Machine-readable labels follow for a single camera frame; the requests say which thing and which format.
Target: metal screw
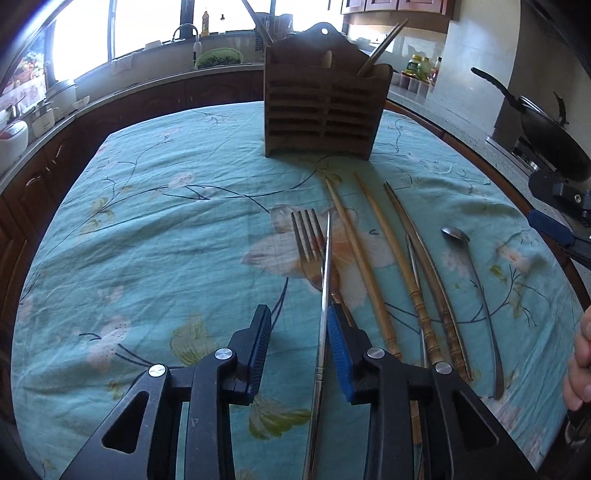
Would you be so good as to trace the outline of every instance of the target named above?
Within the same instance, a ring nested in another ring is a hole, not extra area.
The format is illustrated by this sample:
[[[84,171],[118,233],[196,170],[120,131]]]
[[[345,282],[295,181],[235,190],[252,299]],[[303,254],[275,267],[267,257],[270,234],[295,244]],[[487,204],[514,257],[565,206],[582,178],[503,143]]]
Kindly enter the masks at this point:
[[[442,375],[449,375],[452,373],[453,368],[450,364],[439,362],[437,365],[435,365],[435,370],[437,370],[437,372],[441,373]]]
[[[166,367],[164,365],[152,365],[148,373],[151,377],[162,377],[166,373]]]
[[[368,357],[370,357],[370,358],[375,358],[375,359],[384,358],[384,355],[386,355],[386,353],[381,348],[377,348],[377,347],[373,346],[368,350]]]
[[[232,357],[232,355],[234,355],[234,352],[232,352],[229,348],[220,348],[216,351],[216,358],[218,360],[228,360]]]

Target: metal rod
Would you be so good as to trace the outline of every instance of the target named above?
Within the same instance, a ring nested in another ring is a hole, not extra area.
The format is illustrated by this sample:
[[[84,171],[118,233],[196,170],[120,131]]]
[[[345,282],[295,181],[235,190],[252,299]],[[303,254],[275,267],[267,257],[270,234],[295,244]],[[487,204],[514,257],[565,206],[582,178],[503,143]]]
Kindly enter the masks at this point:
[[[248,0],[242,0],[242,3],[244,4],[244,7],[248,11],[248,14],[251,16],[252,21],[255,23],[256,29],[259,31],[259,35],[262,38],[262,42],[265,45],[273,45],[273,41],[271,40],[271,36],[269,35],[269,32],[265,28],[265,25],[262,23],[261,17],[259,17],[255,13],[255,11],[251,7],[251,4],[248,3]]]
[[[320,404],[322,401],[322,386],[324,384],[324,363],[326,361],[327,324],[330,306],[330,268],[332,257],[332,225],[330,212],[326,221],[326,252],[324,253],[324,270],[322,277],[322,312],[320,313],[320,327],[318,331],[318,352],[316,355],[316,374],[314,390],[312,393],[312,409],[310,427],[308,429],[308,442],[306,445],[306,457],[304,458],[303,480],[313,478],[314,454],[318,440],[318,427],[320,425]]]

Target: cabinet door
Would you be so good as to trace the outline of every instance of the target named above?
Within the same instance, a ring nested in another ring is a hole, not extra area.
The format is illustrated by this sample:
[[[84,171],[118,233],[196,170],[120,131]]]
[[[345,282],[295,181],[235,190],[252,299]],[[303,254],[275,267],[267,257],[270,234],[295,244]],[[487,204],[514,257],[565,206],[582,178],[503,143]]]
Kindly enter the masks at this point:
[[[34,248],[38,247],[57,211],[43,150],[37,152],[12,179],[2,198],[27,239]]]
[[[414,10],[416,12],[445,13],[446,0],[398,0],[399,10]]]
[[[352,14],[355,12],[362,12],[364,10],[365,0],[343,0],[343,5],[340,7],[340,12],[343,15]]]
[[[67,126],[49,140],[43,151],[51,174],[51,194],[57,203],[61,203],[90,158],[83,155],[75,124]]]
[[[187,107],[228,105],[248,101],[251,72],[217,73],[186,80]]]
[[[83,155],[90,160],[111,133],[133,124],[133,114],[122,100],[115,100],[82,115],[76,123],[84,145]]]
[[[396,10],[398,0],[367,0],[366,10]]]
[[[251,89],[246,93],[245,102],[262,102],[265,89],[265,75],[262,70],[251,72]]]
[[[12,271],[24,245],[25,235],[0,199],[0,305],[4,303]]]
[[[183,82],[172,82],[134,93],[121,99],[132,124],[185,110]]]

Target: pan handle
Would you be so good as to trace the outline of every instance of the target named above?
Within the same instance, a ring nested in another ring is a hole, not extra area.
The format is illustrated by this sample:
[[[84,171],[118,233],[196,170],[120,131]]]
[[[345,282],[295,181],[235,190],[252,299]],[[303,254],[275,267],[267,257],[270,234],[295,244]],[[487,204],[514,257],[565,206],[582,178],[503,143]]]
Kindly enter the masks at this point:
[[[507,90],[507,88],[505,87],[505,85],[503,85],[501,82],[499,82],[490,73],[483,72],[482,70],[479,70],[476,67],[472,67],[470,69],[470,71],[474,75],[478,75],[480,78],[485,79],[487,82],[492,83],[495,87],[497,87],[501,91],[501,93],[503,95],[505,95],[505,98],[507,99],[507,101],[509,102],[509,104],[514,109],[518,110],[521,113],[523,113],[525,111],[525,107],[519,102],[519,100],[517,100],[517,98],[515,98],[513,95],[511,95],[511,93],[509,92],[509,90]]]
[[[558,100],[558,124],[564,128],[565,125],[569,123],[566,120],[566,105],[564,104],[564,99],[558,95],[558,93],[553,92],[556,100]]]

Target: upper cabinet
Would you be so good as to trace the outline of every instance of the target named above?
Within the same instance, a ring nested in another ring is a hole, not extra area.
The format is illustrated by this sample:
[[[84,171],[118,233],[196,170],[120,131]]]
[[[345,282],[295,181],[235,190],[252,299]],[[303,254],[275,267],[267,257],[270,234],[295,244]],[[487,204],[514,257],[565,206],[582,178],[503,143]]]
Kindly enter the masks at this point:
[[[451,0],[398,0],[398,10],[447,14]]]
[[[451,15],[454,3],[455,0],[343,0],[341,13],[395,10]]]
[[[367,0],[365,9],[370,10],[397,10],[398,0]]]
[[[363,12],[365,10],[365,1],[366,0],[343,0],[343,5],[340,11],[343,15],[354,14],[355,12]]]

